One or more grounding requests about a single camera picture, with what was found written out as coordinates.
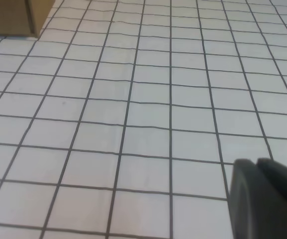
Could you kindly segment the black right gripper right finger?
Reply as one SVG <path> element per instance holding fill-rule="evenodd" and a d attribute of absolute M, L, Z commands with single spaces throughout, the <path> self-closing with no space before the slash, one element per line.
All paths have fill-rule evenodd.
<path fill-rule="evenodd" d="M 287 167 L 267 158 L 259 158 L 256 165 L 276 190 L 287 198 Z"/>

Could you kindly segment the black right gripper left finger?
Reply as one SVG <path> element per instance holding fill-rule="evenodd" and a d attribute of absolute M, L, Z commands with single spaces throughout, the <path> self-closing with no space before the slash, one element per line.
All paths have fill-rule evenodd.
<path fill-rule="evenodd" d="M 287 198 L 248 159 L 234 162 L 230 218 L 236 239 L 287 239 Z"/>

